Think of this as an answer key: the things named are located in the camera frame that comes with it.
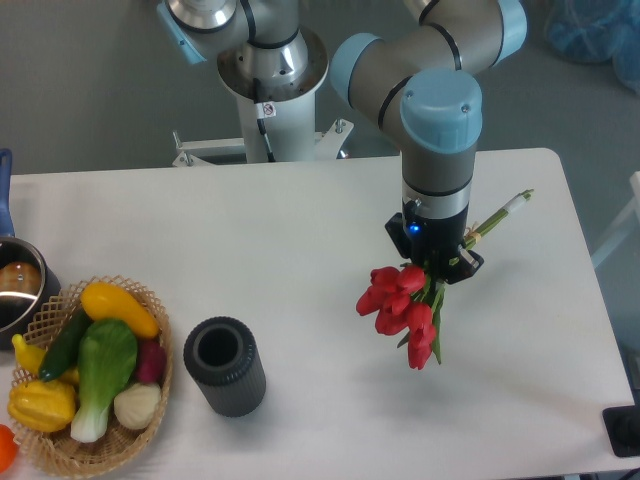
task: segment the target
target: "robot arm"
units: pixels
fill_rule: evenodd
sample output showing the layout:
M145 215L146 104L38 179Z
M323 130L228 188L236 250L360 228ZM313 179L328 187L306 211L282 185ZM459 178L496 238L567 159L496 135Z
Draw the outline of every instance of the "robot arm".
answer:
M245 42L282 46L298 33L296 0L164 0L158 13L178 45L203 59Z
M328 57L300 27L298 0L163 0L158 14L190 63L217 61L248 163L314 158L315 91Z
M463 248L482 129L482 93L471 74L520 48L526 18L518 0L407 2L417 31L389 43L349 38L330 78L402 152L402 213L386 226L398 251L455 283L482 265Z

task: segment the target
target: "bok choy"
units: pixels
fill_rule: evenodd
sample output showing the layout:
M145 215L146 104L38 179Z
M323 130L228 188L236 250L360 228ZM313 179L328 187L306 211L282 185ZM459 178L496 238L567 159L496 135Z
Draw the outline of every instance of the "bok choy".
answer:
M107 431L111 403L127 386L136 367L138 341L122 320L89 327L80 343L80 409L71 423L71 438L95 442Z

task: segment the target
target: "tulip bouquet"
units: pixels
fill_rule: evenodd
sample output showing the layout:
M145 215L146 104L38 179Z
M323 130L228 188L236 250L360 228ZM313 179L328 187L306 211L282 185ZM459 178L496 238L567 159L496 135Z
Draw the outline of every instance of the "tulip bouquet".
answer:
M498 223L530 200L532 194L533 190L526 190L516 195L480 226L470 229L463 247L472 249ZM396 267L374 269L371 285L356 304L361 316L378 312L375 328L382 335L396 335L409 329L398 348L408 344L409 366L418 370L424 368L431 354L442 363L440 312L445 282L434 277L428 264L405 263L401 270Z

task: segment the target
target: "yellow bell pepper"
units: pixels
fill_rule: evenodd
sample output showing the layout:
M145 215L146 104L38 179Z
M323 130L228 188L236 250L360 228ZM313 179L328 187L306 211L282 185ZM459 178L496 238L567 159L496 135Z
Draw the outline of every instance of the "yellow bell pepper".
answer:
M76 414L76 392L67 383L52 380L24 382L9 392L9 415L39 432L57 432Z

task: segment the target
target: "red tulip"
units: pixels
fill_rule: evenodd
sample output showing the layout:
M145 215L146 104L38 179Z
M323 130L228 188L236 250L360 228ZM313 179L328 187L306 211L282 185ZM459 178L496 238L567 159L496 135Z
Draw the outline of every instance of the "red tulip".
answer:
M381 287L371 285L356 303L356 312L361 316L377 312L389 294Z
M413 348L411 344L409 344L407 352L409 353L409 366L422 370L427 360L429 360L432 350L431 345L427 345L425 348Z
M382 309L391 315L400 315L411 303L411 297L406 293L392 293L382 304Z
M371 285L383 288L389 293L397 290L396 279L400 271L395 267L383 267L371 270Z
M404 315L392 315L384 309L378 312L376 317L376 331L382 335L396 335L407 328L407 320Z
M407 323L412 333L424 328L426 325L431 325L432 320L433 312L426 303L412 302L407 308Z
M409 356L409 366L422 370L431 356L431 343L436 339L436 327L425 325L424 328L411 333L407 353Z
M426 277L424 271L416 265L406 266L396 278L396 285L401 292L413 293L424 287Z

